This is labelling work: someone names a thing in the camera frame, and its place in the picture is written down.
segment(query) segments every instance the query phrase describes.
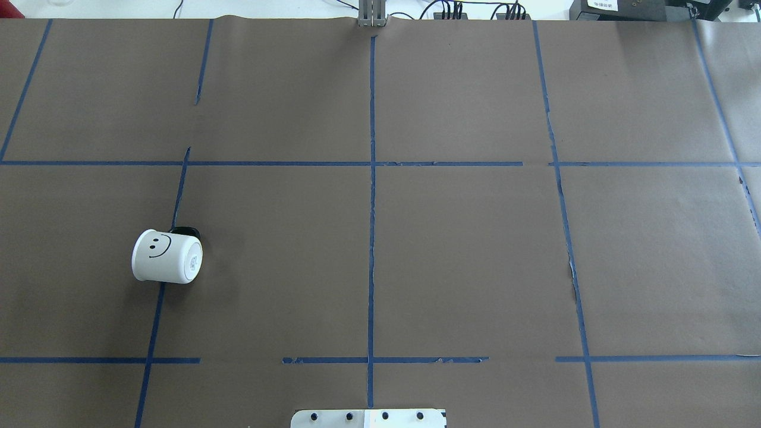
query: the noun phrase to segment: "black smiley face drawing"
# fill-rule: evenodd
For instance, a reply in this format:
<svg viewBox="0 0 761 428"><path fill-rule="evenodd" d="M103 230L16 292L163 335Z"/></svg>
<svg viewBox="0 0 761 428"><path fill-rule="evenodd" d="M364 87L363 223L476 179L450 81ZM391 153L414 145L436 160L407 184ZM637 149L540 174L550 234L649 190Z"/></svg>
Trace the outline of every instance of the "black smiley face drawing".
<svg viewBox="0 0 761 428"><path fill-rule="evenodd" d="M151 249L152 253L157 253L159 251L161 253L158 254L158 255L155 255L155 256L148 256L149 259L155 259L156 257L161 257L161 256L164 255L164 253L169 251L169 247L171 247L171 245L172 245L172 237L169 236L169 235L164 235L163 233L161 234L161 236L165 236L165 237L167 237L167 239L164 240L164 239L159 239L159 238L153 238L153 242L148 247L148 248Z"/></svg>

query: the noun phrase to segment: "black device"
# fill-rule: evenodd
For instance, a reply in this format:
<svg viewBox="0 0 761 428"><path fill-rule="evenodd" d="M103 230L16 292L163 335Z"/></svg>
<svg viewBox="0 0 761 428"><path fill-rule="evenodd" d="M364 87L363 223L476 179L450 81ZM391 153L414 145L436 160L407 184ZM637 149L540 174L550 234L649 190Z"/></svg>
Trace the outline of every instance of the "black device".
<svg viewBox="0 0 761 428"><path fill-rule="evenodd" d="M571 21L665 21L664 0L574 0Z"/></svg>

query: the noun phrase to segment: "metal plate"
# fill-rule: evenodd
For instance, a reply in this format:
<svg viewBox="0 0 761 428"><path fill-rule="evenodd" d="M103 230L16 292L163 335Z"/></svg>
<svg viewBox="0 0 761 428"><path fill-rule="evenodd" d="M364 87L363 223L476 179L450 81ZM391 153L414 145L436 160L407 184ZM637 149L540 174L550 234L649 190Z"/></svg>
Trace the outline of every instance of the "metal plate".
<svg viewBox="0 0 761 428"><path fill-rule="evenodd" d="M438 409L300 410L291 428L445 428L447 412Z"/></svg>

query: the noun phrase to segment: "smiley face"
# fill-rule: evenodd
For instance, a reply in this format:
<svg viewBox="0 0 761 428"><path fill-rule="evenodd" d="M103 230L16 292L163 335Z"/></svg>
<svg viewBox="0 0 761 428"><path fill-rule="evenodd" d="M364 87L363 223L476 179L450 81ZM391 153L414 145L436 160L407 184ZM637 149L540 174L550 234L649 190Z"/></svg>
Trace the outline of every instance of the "smiley face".
<svg viewBox="0 0 761 428"><path fill-rule="evenodd" d="M169 247L172 245L172 237L169 235L164 235L163 233L161 236L166 237L166 239L163 238L153 238L151 241L148 242L148 248L151 250L148 252L149 254L156 254L154 256L149 255L149 259L155 259L156 257L163 256L167 251L169 251Z"/></svg>

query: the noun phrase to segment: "black object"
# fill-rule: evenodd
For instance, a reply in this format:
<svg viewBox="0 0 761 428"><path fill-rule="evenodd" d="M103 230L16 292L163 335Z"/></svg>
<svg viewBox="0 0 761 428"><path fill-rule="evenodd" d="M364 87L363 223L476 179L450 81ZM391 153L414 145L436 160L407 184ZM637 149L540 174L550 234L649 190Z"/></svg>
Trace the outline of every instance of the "black object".
<svg viewBox="0 0 761 428"><path fill-rule="evenodd" d="M759 4L759 0L737 0L737 7L740 9L750 10L753 5Z"/></svg>
<svg viewBox="0 0 761 428"><path fill-rule="evenodd" d="M716 21L730 3L732 0L666 0L666 6L687 8L694 19L706 21Z"/></svg>
<svg viewBox="0 0 761 428"><path fill-rule="evenodd" d="M201 240L201 232L198 232L197 228L191 228L190 226L175 226L169 233L176 233L178 235L195 236L199 241Z"/></svg>
<svg viewBox="0 0 761 428"><path fill-rule="evenodd" d="M434 12L433 13L434 19L467 19L468 14L459 12L457 14L453 13L452 18L447 18L447 15L444 12Z"/></svg>
<svg viewBox="0 0 761 428"><path fill-rule="evenodd" d="M682 22L693 19L692 14L688 8L680 8L678 6L666 6L666 21L668 22Z"/></svg>
<svg viewBox="0 0 761 428"><path fill-rule="evenodd" d="M513 20L531 21L531 15L529 15L527 13L516 14L516 15L513 15L513 16L514 16L512 18ZM510 21L510 19L508 19L508 14L497 14L496 17L497 17L497 21Z"/></svg>
<svg viewBox="0 0 761 428"><path fill-rule="evenodd" d="M568 10L571 21L665 21L664 0L589 0L601 4L617 4L618 11L591 7L587 0L574 0Z"/></svg>

